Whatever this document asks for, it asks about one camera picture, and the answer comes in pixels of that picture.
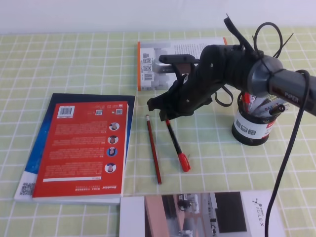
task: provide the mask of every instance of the black pen holder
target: black pen holder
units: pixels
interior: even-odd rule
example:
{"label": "black pen holder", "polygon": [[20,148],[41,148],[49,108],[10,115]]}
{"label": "black pen holder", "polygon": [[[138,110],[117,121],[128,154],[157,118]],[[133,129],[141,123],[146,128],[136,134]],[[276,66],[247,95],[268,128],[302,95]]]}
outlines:
{"label": "black pen holder", "polygon": [[232,134],[237,141],[249,145],[259,146],[264,144],[269,138],[276,116],[260,118],[250,115],[244,110],[241,94],[238,96],[238,110],[232,126]]}

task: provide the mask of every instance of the circular icon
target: circular icon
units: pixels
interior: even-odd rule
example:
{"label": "circular icon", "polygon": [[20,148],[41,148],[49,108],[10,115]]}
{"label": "circular icon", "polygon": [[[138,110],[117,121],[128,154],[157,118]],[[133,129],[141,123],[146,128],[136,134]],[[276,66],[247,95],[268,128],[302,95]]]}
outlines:
{"label": "circular icon", "polygon": [[119,124],[117,123],[117,122],[112,122],[111,124],[110,124],[110,130],[111,131],[116,131],[116,130],[118,130],[119,129]]}
{"label": "circular icon", "polygon": [[118,154],[118,151],[117,151],[117,149],[115,147],[108,148],[107,155],[109,157],[115,157],[117,154]]}
{"label": "circular icon", "polygon": [[107,173],[113,173],[117,169],[116,164],[114,163],[108,163],[105,167],[104,170]]}
{"label": "circular icon", "polygon": [[110,143],[110,144],[115,144],[115,143],[118,142],[118,141],[119,141],[119,138],[116,137],[116,136],[110,136],[110,137],[108,138],[108,143]]}

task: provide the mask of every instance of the book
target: book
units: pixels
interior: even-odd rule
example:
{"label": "book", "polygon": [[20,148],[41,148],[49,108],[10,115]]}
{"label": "book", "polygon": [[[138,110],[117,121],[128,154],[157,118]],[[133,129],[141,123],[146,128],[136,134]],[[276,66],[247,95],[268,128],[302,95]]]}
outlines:
{"label": "book", "polygon": [[190,54],[200,58],[207,45],[227,44],[225,38],[184,39],[154,42],[138,42],[137,88],[138,90],[168,90],[177,80],[170,64],[159,61],[161,55]]}
{"label": "book", "polygon": [[[270,191],[123,197],[120,237],[264,237]],[[269,236],[285,237],[276,205]]]}
{"label": "book", "polygon": [[[35,187],[35,182],[37,179],[37,174],[39,171],[43,150],[45,148],[47,135],[50,129],[53,113],[55,106],[58,103],[70,102],[98,102],[98,101],[126,101],[128,103],[128,122],[127,122],[127,139],[126,139],[126,155],[128,152],[128,144],[132,126],[132,118],[134,112],[135,96],[125,96],[125,95],[90,95],[90,94],[64,94],[64,93],[53,93],[49,105],[47,107],[46,114],[44,116],[43,122],[39,129],[37,138],[34,142],[33,148],[31,150],[29,160],[26,164],[25,170],[22,173],[17,191],[15,193],[14,199],[16,201],[24,202],[34,202],[32,195]],[[107,204],[119,204],[120,198],[103,199],[65,199],[65,200],[55,200],[56,203],[107,203]]]}
{"label": "book", "polygon": [[126,101],[57,104],[33,199],[119,198],[127,111]]}

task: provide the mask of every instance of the table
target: table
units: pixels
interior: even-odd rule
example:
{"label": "table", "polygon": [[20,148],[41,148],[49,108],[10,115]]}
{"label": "table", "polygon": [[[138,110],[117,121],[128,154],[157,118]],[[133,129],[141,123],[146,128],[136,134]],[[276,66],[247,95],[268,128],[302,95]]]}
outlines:
{"label": "table", "polygon": [[[282,28],[295,35],[280,60],[287,69],[316,74],[316,28]],[[241,29],[249,41],[255,29]],[[268,55],[278,37],[263,29],[258,47]],[[20,175],[53,92],[136,95],[124,194],[176,194],[272,189],[298,112],[290,107],[259,147],[231,134],[236,102],[213,102],[172,121],[192,170],[181,167],[158,112],[150,113],[162,185],[157,185],[148,139],[146,102],[161,91],[136,90],[136,42],[226,36],[224,29],[196,32],[113,32],[0,36],[0,236],[106,236],[119,233],[119,207],[29,204],[13,201]],[[235,98],[239,91],[232,89]],[[228,97],[219,92],[222,100]],[[277,202],[289,236],[316,236],[316,118],[305,114]]]}

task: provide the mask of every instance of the pencil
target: pencil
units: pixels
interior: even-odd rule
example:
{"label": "pencil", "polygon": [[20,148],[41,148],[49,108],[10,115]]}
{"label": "pencil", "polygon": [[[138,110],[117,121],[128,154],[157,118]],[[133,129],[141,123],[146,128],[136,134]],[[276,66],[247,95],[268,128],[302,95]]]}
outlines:
{"label": "pencil", "polygon": [[152,146],[152,152],[153,152],[153,157],[154,157],[157,181],[158,181],[158,184],[161,184],[161,176],[160,176],[160,172],[159,172],[159,165],[158,165],[157,154],[156,154],[154,138],[153,138],[153,132],[152,132],[152,126],[150,124],[149,115],[146,115],[146,120],[147,120],[147,127],[148,127],[150,144]]}

